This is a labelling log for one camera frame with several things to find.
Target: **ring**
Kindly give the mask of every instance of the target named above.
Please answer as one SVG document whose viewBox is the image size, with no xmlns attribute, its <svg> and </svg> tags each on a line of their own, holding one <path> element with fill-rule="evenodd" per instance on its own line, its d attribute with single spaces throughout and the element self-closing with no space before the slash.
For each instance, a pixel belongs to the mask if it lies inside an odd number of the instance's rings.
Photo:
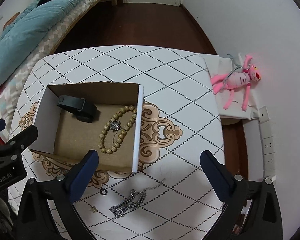
<svg viewBox="0 0 300 240">
<path fill-rule="evenodd" d="M 103 195 L 103 196 L 105 196 L 105 195 L 108 194 L 108 191 L 107 191 L 105 188 L 101 188 L 101 189 L 99 190 L 99 192 L 100 192 L 100 194 Z"/>
</svg>

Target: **plush toy head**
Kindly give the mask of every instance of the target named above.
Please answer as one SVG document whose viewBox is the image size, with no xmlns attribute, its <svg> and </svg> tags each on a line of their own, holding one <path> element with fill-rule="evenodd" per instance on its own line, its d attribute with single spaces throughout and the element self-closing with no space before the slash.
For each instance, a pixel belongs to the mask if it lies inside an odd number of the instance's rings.
<svg viewBox="0 0 300 240">
<path fill-rule="evenodd" d="M 249 75 L 254 82 L 258 82 L 261 79 L 260 72 L 254 65 L 249 68 Z"/>
</svg>

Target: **mattress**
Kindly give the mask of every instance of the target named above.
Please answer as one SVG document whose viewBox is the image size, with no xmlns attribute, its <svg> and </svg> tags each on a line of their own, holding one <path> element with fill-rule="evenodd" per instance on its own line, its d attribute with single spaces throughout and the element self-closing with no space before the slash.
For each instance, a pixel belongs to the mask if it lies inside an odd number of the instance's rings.
<svg viewBox="0 0 300 240">
<path fill-rule="evenodd" d="M 71 29 L 81 15 L 87 12 L 98 1 L 81 0 L 60 22 L 48 31 L 41 42 L 2 85 L 0 93 L 0 119 L 5 120 L 6 128 L 0 132 L 0 137 L 4 142 L 8 141 L 13 115 L 15 113 L 19 114 L 19 110 L 16 108 L 17 102 L 32 68 L 40 59 L 51 52 L 53 53 L 55 47 L 67 33 L 68 29 Z"/>
</svg>

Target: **plush toy hand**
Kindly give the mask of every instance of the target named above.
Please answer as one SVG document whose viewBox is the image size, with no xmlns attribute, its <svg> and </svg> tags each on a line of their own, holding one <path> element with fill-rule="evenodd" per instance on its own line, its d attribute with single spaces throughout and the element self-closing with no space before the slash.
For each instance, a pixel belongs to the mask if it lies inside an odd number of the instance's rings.
<svg viewBox="0 0 300 240">
<path fill-rule="evenodd" d="M 241 109 L 242 109 L 242 111 L 247 111 L 247 105 L 243 104 L 243 105 L 241 106 Z"/>
</svg>

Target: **teal blanket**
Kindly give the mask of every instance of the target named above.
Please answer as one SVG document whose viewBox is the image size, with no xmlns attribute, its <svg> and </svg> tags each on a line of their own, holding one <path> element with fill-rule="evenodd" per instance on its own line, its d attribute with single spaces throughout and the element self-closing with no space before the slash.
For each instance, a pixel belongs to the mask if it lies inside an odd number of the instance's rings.
<svg viewBox="0 0 300 240">
<path fill-rule="evenodd" d="M 47 32 L 81 0 L 34 1 L 0 37 L 0 85 L 26 59 Z"/>
</svg>

